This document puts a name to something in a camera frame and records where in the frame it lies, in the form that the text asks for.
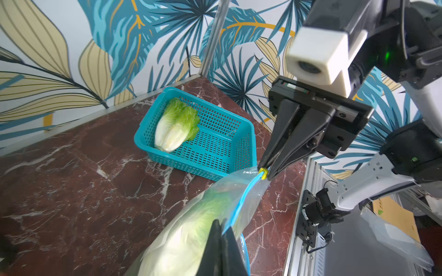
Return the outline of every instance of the plastic bag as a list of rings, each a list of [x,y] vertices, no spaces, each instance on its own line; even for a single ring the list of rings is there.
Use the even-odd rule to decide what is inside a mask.
[[[425,199],[427,200],[431,211],[439,218],[442,218],[442,199],[432,197],[431,195],[426,195]]]
[[[250,223],[270,184],[258,175],[256,167],[231,173],[189,201],[125,275],[194,276],[215,219],[224,222],[225,229],[231,224],[237,239]],[[247,252],[245,241],[241,245]]]
[[[238,239],[238,248],[240,249],[243,263],[247,269],[247,275],[250,276],[250,259],[248,257],[246,239],[244,238],[243,234],[241,234],[240,238]]]
[[[368,209],[362,210],[361,217],[369,223],[378,242],[423,269],[431,271],[434,262],[422,244]]]

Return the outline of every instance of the teal plastic basket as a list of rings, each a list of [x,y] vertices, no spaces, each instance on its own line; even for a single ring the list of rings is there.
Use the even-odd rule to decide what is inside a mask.
[[[195,139],[166,153],[155,148],[154,138],[156,125],[172,98],[195,108],[201,121]],[[152,161],[213,181],[256,166],[255,129],[249,120],[174,87],[166,88],[158,96],[141,121],[134,140]]]

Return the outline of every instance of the yellow leaf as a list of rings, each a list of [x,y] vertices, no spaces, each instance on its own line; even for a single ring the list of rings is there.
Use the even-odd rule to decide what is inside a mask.
[[[264,95],[266,96],[266,98],[269,98],[270,86],[268,86],[264,81],[262,81],[262,83],[263,83]]]
[[[284,49],[284,55],[282,56],[282,73],[284,74],[284,77],[287,77],[289,79],[293,79],[295,76],[292,75],[288,70],[287,70],[287,62],[286,62],[286,55],[287,52],[290,50],[290,48],[292,47],[293,44],[293,40],[295,39],[295,37],[292,37],[289,39],[289,42],[287,42],[287,46]]]
[[[191,56],[191,63],[196,68],[200,68],[201,67],[201,60],[199,59],[199,56]]]
[[[257,41],[255,41],[255,44],[258,46],[264,56],[266,56],[266,58],[272,63],[273,69],[275,69],[276,72],[279,72],[281,61],[278,57],[278,50],[272,41],[269,41],[268,43],[266,43],[266,41],[267,38],[260,37]]]
[[[259,64],[259,68],[261,70],[261,72],[264,75],[267,75],[267,79],[273,83],[275,81],[275,79],[279,76],[278,72],[276,72],[270,65],[263,63],[261,61],[261,63]]]
[[[177,81],[180,81],[182,78],[184,78],[186,76],[188,70],[189,70],[189,60],[184,59],[183,68],[181,69],[181,72],[175,81],[177,82]]]
[[[5,58],[7,60],[22,61],[18,56],[16,56],[13,53],[9,52],[5,48],[0,47],[0,60],[2,58]]]
[[[115,96],[114,106],[116,106],[117,104],[123,103],[123,102],[127,102],[131,99],[133,99],[133,94],[129,91],[129,89],[126,89],[122,93]]]
[[[66,93],[43,97],[0,113],[0,122],[40,115],[61,109],[96,106],[100,102],[84,94]]]
[[[388,86],[388,88],[390,88],[391,91],[394,91],[394,90],[398,89],[399,87],[401,87],[400,83],[395,82],[394,80],[392,80],[390,77],[388,77],[384,73],[381,73],[381,78],[382,78],[382,82],[386,86]]]
[[[112,86],[109,54],[98,47],[94,40],[84,48],[78,63],[81,77],[90,90],[106,99]]]
[[[342,173],[338,173],[338,174],[331,174],[333,175],[336,179],[346,179],[347,177],[351,176],[353,174],[353,170],[346,170]]]
[[[63,35],[32,1],[0,1],[0,25],[36,64],[71,77],[68,47]]]
[[[46,115],[43,117],[43,126],[50,126],[53,123],[54,113],[51,113],[49,115]]]
[[[272,130],[268,127],[268,125],[265,122],[261,122],[261,124],[270,132],[272,133]]]
[[[0,85],[14,78],[18,81],[0,90],[0,101],[24,98],[53,90],[78,89],[64,81],[14,72],[0,72]]]
[[[269,117],[273,122],[276,121],[276,117],[273,116],[270,109],[266,105],[264,105],[261,101],[259,101],[259,106],[264,110],[267,117]]]

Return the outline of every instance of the camera lens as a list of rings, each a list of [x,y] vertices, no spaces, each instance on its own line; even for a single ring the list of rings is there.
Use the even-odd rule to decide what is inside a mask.
[[[298,61],[298,64],[304,71],[307,71],[309,73],[312,73],[312,74],[321,73],[321,70],[311,63],[304,62],[304,61]]]

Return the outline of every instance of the marble table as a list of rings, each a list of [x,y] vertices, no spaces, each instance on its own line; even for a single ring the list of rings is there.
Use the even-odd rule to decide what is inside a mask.
[[[204,77],[179,89],[253,122]],[[0,234],[18,248],[9,275],[123,275],[165,225],[213,182],[152,162],[133,136],[155,97],[0,158]],[[282,275],[305,172],[275,179],[244,231],[251,274]]]

